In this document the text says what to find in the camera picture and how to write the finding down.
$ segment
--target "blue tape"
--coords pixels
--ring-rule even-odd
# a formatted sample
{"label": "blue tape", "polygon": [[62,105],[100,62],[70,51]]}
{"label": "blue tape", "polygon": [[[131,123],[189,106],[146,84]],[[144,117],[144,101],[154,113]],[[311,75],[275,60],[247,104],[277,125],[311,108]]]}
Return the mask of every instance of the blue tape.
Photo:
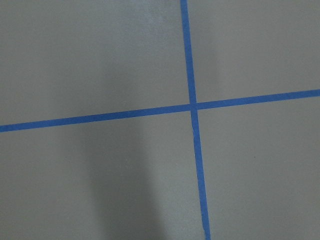
{"label": "blue tape", "polygon": [[193,57],[192,57],[187,0],[181,0],[180,7],[181,7],[185,65],[186,65],[188,90],[189,90],[195,167],[196,167],[196,175],[197,175],[197,181],[198,181],[202,227],[204,230],[205,239],[210,240],[211,234],[210,234],[209,214],[208,214],[208,205],[207,205],[204,166],[203,166],[202,150],[201,150],[201,138],[200,138],[200,130],[199,130],[198,110],[197,110],[196,84],[195,84],[194,65],[193,65]]}
{"label": "blue tape", "polygon": [[307,91],[295,91],[295,92],[262,95],[262,96],[250,96],[250,97],[234,98],[234,99],[219,100],[219,101],[200,102],[197,104],[197,109],[198,110],[214,109],[214,108],[223,108],[223,107],[230,107],[230,106],[247,105],[247,104],[258,104],[258,103],[267,103],[267,102],[284,101],[284,100],[292,100],[292,99],[304,99],[304,98],[311,98],[311,97],[320,97],[320,89],[307,90]]}
{"label": "blue tape", "polygon": [[115,120],[115,119],[127,119],[127,118],[159,115],[159,114],[179,113],[179,112],[186,112],[189,110],[190,110],[190,105],[184,104],[184,105],[163,106],[163,107],[156,107],[156,108],[112,112],[112,113],[104,113],[104,114],[96,114],[96,115],[88,115],[88,116],[76,116],[76,117],[68,117],[68,118],[60,118],[60,119],[52,119],[52,120],[24,122],[24,123],[10,124],[10,125],[1,125],[0,133],[27,130],[27,129],[38,129],[38,128],[62,126],[62,125],[71,125],[71,124],[91,123],[91,122],[99,122],[99,121]]}

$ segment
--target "gray floor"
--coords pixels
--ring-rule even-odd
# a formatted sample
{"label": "gray floor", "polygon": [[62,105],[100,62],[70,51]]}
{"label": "gray floor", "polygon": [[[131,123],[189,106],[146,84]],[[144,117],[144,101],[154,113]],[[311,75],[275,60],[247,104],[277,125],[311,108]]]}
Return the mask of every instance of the gray floor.
{"label": "gray floor", "polygon": [[[320,88],[320,2],[189,0],[198,102]],[[189,103],[177,0],[0,2],[0,125]],[[211,239],[318,240],[320,98],[200,110]],[[0,133],[0,239],[204,239],[189,112]]]}

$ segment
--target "horizontal blue line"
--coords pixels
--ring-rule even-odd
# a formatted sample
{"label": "horizontal blue line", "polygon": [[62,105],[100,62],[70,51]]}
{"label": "horizontal blue line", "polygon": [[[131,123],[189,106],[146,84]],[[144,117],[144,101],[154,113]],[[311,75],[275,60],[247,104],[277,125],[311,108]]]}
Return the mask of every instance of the horizontal blue line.
{"label": "horizontal blue line", "polygon": [[[197,103],[196,106],[198,110],[203,110],[203,109],[214,109],[214,108],[223,108],[223,107],[230,107],[230,106],[284,101],[284,100],[291,100],[291,99],[303,99],[303,98],[311,98],[311,97],[320,97],[320,89],[262,95],[262,96],[250,96],[250,97],[242,97],[242,98],[234,98],[234,99],[218,100],[218,101],[200,102],[200,103]],[[38,128],[46,128],[46,127],[54,127],[54,126],[71,125],[71,124],[91,123],[91,122],[99,122],[99,121],[107,121],[107,120],[115,120],[115,119],[127,119],[127,118],[159,115],[159,114],[179,113],[179,112],[190,111],[190,109],[191,109],[190,104],[183,104],[183,105],[163,106],[163,107],[147,108],[147,109],[132,110],[132,111],[121,111],[121,112],[103,113],[103,114],[88,115],[88,116],[76,116],[76,117],[68,117],[68,118],[60,118],[60,119],[52,119],[52,120],[0,125],[0,133],[27,130],[27,129],[38,129]]]}
{"label": "horizontal blue line", "polygon": [[103,114],[87,115],[87,116],[76,116],[76,117],[68,117],[68,118],[60,118],[60,119],[52,119],[52,120],[24,122],[24,123],[17,123],[17,124],[1,125],[0,133],[27,130],[27,129],[38,129],[38,128],[62,126],[62,125],[71,125],[71,124],[83,124],[83,123],[115,120],[115,119],[127,119],[127,118],[159,115],[159,114],[179,113],[179,112],[186,112],[189,110],[190,110],[190,104],[184,104],[184,105],[163,106],[163,107],[147,108],[147,109],[132,110],[132,111],[121,111],[121,112],[103,113]]}
{"label": "horizontal blue line", "polygon": [[227,100],[218,100],[218,101],[207,101],[197,103],[197,109],[215,109],[223,108],[230,106],[239,106],[239,105],[248,105],[248,104],[258,104],[258,103],[267,103],[267,102],[276,102],[292,99],[304,99],[311,97],[319,97],[320,89],[307,90],[307,91],[295,91],[287,93],[278,93],[271,95],[262,95],[262,96],[250,96],[242,98],[234,98]]}

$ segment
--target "blue grid line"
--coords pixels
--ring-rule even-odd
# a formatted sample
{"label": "blue grid line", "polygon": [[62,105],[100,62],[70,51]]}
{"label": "blue grid line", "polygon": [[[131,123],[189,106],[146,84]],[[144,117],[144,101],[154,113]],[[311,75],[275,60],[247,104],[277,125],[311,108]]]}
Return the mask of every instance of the blue grid line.
{"label": "blue grid line", "polygon": [[199,190],[202,227],[204,230],[205,240],[210,240],[211,234],[210,234],[209,214],[208,214],[208,205],[207,205],[205,174],[204,174],[204,166],[203,166],[203,159],[202,159],[201,137],[200,137],[200,129],[199,129],[197,96],[196,96],[196,83],[195,83],[194,64],[193,64],[193,57],[192,57],[192,46],[191,46],[187,0],[181,0],[180,7],[181,7],[185,65],[186,65],[189,101],[190,101],[191,125],[192,125],[192,132],[193,132],[195,168],[196,168],[196,176],[197,176],[198,190]]}
{"label": "blue grid line", "polygon": [[[304,98],[312,98],[312,97],[320,97],[320,89],[286,92],[286,93],[278,93],[278,94],[270,94],[270,95],[250,96],[250,97],[233,98],[233,99],[208,101],[208,102],[199,102],[195,106],[198,110],[204,110],[204,109],[214,109],[214,108],[225,108],[230,106],[285,101],[285,100],[293,100],[293,99],[304,99]],[[190,104],[183,104],[183,105],[162,106],[162,107],[155,107],[155,108],[111,112],[111,113],[103,113],[103,114],[95,114],[95,115],[87,115],[87,116],[76,116],[76,117],[59,118],[59,119],[51,119],[51,120],[23,122],[23,123],[15,123],[15,124],[8,124],[8,125],[0,125],[0,133],[63,126],[63,125],[72,125],[72,124],[100,122],[100,121],[108,121],[108,120],[116,120],[116,119],[128,119],[128,118],[152,116],[152,115],[159,115],[159,114],[180,113],[180,112],[187,112],[190,110],[191,110]]]}

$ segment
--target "vertical blue line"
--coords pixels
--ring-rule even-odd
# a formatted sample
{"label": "vertical blue line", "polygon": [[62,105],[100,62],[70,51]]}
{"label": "vertical blue line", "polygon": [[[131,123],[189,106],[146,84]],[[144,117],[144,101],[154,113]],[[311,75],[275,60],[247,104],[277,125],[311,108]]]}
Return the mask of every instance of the vertical blue line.
{"label": "vertical blue line", "polygon": [[198,110],[197,110],[196,84],[195,84],[194,65],[193,65],[193,58],[192,58],[187,0],[180,0],[180,7],[181,7],[184,54],[185,54],[186,74],[187,74],[187,80],[188,80],[195,167],[196,167],[196,175],[198,180],[202,227],[204,230],[205,240],[211,240],[207,195],[206,195],[206,186],[205,186],[205,175],[204,175],[204,166],[203,166],[202,150],[201,150],[200,129],[199,129]]}

